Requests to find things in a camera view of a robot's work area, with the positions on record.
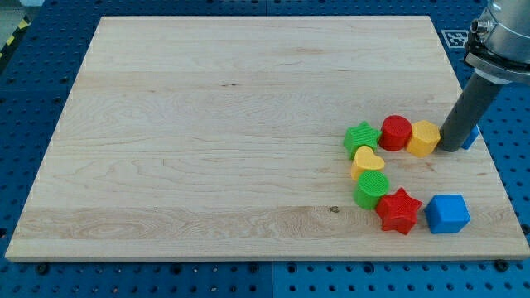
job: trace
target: yellow and black tape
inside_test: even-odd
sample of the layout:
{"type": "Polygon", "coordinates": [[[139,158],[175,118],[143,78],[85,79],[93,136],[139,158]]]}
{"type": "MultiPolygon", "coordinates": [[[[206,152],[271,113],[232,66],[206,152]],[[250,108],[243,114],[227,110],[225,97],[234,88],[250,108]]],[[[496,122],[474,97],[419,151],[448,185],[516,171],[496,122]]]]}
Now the yellow and black tape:
{"type": "Polygon", "coordinates": [[[22,38],[26,34],[29,26],[31,25],[28,16],[25,16],[20,23],[18,23],[15,31],[7,38],[6,44],[0,50],[0,74],[6,69],[7,63],[12,58],[15,49],[20,45],[22,38]]]}

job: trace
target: blue cube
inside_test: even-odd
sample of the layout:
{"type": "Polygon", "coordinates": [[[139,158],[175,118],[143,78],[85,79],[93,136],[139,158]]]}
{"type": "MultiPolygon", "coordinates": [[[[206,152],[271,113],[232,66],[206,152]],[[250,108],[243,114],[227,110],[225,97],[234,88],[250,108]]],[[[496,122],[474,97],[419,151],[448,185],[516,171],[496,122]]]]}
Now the blue cube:
{"type": "Polygon", "coordinates": [[[475,125],[475,127],[473,127],[473,129],[471,130],[470,135],[465,139],[461,147],[466,150],[470,149],[471,145],[473,145],[478,136],[479,126],[475,125]]]}
{"type": "Polygon", "coordinates": [[[425,208],[431,233],[458,233],[470,220],[462,195],[435,195],[425,208]]]}

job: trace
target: toy block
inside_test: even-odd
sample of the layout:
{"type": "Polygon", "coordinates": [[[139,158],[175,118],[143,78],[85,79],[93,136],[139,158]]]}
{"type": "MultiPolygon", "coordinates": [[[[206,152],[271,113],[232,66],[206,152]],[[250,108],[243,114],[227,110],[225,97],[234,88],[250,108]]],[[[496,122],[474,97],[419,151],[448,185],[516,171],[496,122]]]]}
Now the toy block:
{"type": "Polygon", "coordinates": [[[357,181],[364,171],[382,171],[384,169],[384,159],[376,156],[372,148],[361,146],[355,152],[354,162],[351,164],[351,179],[357,181]]]}
{"type": "Polygon", "coordinates": [[[435,195],[425,215],[431,233],[458,233],[471,220],[462,195],[435,195]]]}
{"type": "Polygon", "coordinates": [[[373,210],[382,196],[388,193],[390,184],[380,171],[365,171],[359,177],[354,190],[354,201],[362,209],[373,210]]]}
{"type": "Polygon", "coordinates": [[[412,125],[412,135],[408,140],[407,151],[416,157],[425,157],[436,149],[439,141],[438,126],[427,120],[421,120],[412,125]]]}
{"type": "Polygon", "coordinates": [[[412,125],[404,117],[398,115],[388,116],[381,126],[379,145],[387,151],[400,151],[406,145],[412,134],[412,125]]]}
{"type": "Polygon", "coordinates": [[[479,126],[475,125],[473,129],[470,132],[470,135],[465,139],[464,143],[462,144],[462,149],[470,149],[477,137],[479,136],[479,126]]]}
{"type": "Polygon", "coordinates": [[[361,146],[368,146],[376,151],[380,137],[380,130],[374,129],[366,121],[362,121],[360,125],[348,128],[343,144],[348,151],[349,158],[353,160],[355,152],[361,146]]]}
{"type": "Polygon", "coordinates": [[[384,195],[375,208],[383,231],[395,230],[407,235],[417,222],[416,213],[422,202],[412,198],[400,187],[393,195],[384,195]]]}

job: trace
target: red star block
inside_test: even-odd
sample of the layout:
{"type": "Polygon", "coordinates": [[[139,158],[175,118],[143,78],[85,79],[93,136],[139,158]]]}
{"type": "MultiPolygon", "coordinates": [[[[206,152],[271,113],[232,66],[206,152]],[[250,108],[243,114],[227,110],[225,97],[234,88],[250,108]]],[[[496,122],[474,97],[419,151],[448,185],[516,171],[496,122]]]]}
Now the red star block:
{"type": "Polygon", "coordinates": [[[416,212],[421,206],[421,201],[412,198],[401,187],[395,194],[383,196],[375,212],[383,221],[383,231],[396,230],[407,235],[416,224],[416,212]]]}

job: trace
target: wooden board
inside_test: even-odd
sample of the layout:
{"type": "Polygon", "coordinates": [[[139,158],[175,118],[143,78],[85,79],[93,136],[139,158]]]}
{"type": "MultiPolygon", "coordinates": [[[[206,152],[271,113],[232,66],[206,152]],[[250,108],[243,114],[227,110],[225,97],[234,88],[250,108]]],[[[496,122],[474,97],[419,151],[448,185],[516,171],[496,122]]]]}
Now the wooden board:
{"type": "Polygon", "coordinates": [[[483,140],[379,150],[392,192],[465,196],[461,233],[430,234],[423,212],[408,236],[385,233],[352,200],[346,128],[440,125],[459,92],[428,17],[104,17],[7,257],[526,258],[483,140]]]}

